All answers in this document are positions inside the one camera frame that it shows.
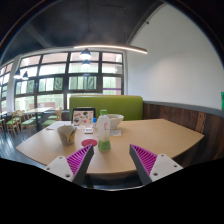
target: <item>plastic container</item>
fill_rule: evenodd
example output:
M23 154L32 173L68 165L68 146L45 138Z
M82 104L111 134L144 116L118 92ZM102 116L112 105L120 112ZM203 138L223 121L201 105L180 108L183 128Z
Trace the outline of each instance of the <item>plastic container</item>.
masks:
M100 110L100 116L97 120L98 129L98 149L102 151L109 150L110 146L110 118L107 116L107 110Z

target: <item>wooden table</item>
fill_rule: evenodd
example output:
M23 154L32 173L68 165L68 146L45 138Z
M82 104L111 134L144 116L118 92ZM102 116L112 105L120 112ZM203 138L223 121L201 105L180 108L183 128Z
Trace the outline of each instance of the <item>wooden table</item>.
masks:
M198 132L164 119L122 121L117 129L121 130L121 136L110 136L109 151L101 152L98 146L94 147L87 174L105 177L135 172L136 167L129 154L130 144L143 147L155 154L165 153L173 158L203 138ZM18 145L16 149L27 157L48 165L59 155L66 157L83 148L82 140L98 140L97 134L84 134L83 129L77 130L75 143L63 146L56 130L44 129Z
M36 116L36 124L37 124L37 131L40 131L41 128L40 128L40 124L39 124L39 120L38 120L38 113L41 113L42 114L45 111L50 110L52 108L53 107L40 107L40 108L35 108L35 109L32 109L32 110L28 110L25 113L35 113L35 116Z

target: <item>bench backrest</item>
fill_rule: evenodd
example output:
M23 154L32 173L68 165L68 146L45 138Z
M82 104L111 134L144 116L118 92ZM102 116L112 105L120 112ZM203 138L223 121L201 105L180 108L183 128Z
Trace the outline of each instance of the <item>bench backrest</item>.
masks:
M69 119L72 119L73 108L94 107L96 118L101 109L107 109L108 114L121 114L124 121L142 120L143 99L141 96L126 95L77 95L69 99Z

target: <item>wooden wall paneling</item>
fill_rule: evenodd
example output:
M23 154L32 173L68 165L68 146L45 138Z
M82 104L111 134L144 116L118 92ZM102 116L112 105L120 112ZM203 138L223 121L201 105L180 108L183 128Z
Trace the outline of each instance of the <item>wooden wall paneling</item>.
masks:
M175 123L181 124L181 121L183 119L183 110L182 108L176 108L175 109Z
M143 117L168 119L204 134L198 147L195 146L174 158L181 166L224 158L224 118L204 112L155 104L145 105Z
M160 106L160 115L159 118L163 118L165 120L169 120L169 107L168 106Z
M215 148L216 152L213 159L224 158L224 118L220 118Z
M197 131L201 134L203 133L204 126L205 126L205 120L206 120L206 113L199 112L195 131Z
M191 110L190 120L188 122L188 128L195 131L197 121L198 121L198 111Z
M150 117L149 119L158 119L159 118L159 105L150 104Z
M175 123L175 118L176 118L176 114L175 114L176 108L175 107L170 107L169 109L169 117L168 120L171 122Z
M198 145L199 143L195 144L193 147L187 150L187 152L185 153L185 157L182 160L181 166L185 168L189 165L192 165L193 157L198 149Z
M206 137L208 137L208 142L201 158L203 162L212 160L216 154L217 151L216 138L218 135L219 123L220 123L220 117L212 114L207 114L207 121L206 121L207 127L203 134Z
M195 153L192 161L193 164L203 163L213 159L216 153L215 142L218 133L219 122L220 117L212 114L206 115L206 122L204 131L202 133L204 138L199 143L198 150Z
M143 115L142 119L146 120L150 118L150 104L144 103L143 104Z
M191 117L191 111L187 109L183 109L183 117L181 120L181 125L188 128L190 117Z

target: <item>window frame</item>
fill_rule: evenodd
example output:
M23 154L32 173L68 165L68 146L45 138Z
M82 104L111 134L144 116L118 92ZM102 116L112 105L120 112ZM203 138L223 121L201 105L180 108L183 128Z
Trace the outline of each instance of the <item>window frame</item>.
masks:
M35 54L35 55L30 55L30 56L24 56L21 58L20 62L18 63L19 66L21 65L21 62L24 58L29 58L33 56L40 56L38 64L32 64L28 66L21 66L19 69L25 69L25 68L30 68L30 67L37 67L37 74L36 76L29 77L29 80L34 80L34 92L33 93L26 93L26 94L17 94L16 95L16 86L18 82L22 82L22 79L16 79L15 80L15 86L14 86L14 101L16 98L21 98L21 97L28 97L28 96L34 96L34 106L37 107L37 98L40 95L55 95L55 94L63 94L63 99L64 99L64 110L67 110L67 94L72 94L72 93L101 93L103 94L103 77L119 77L121 78L121 95L124 94L124 53L123 52L114 52L114 51L105 51L105 50L91 50L90 52L97 52L99 54L99 60L89 60L90 63L98 63L98 73L87 73L87 72L77 72L77 73L69 73L69 66L71 63L82 63L83 60L71 60L71 54L74 52L81 52L79 50L74 50L74 51L60 51L60 52L48 52L48 53L42 53L42 54ZM44 55L48 54L57 54L57 53L67 53L67 59L66 61L57 61L57 62L47 62L47 63L42 63ZM102 56L103 53L112 53L112 54L121 54L122 57L122 62L112 62L112 61L103 61ZM106 64L119 64L122 66L122 74L114 74L114 73L103 73L102 72L102 65L103 63ZM40 68L43 65L54 65L54 64L65 64L65 72L60 73L60 74L47 74L47 75L39 75L40 74ZM70 77L80 77L80 76L96 76L96 89L91 90L91 89L78 89L78 90L70 90L69 89L69 79ZM47 79L47 78L63 78L63 84L62 84L62 90L53 90L53 91L42 91L39 92L39 80L40 79Z

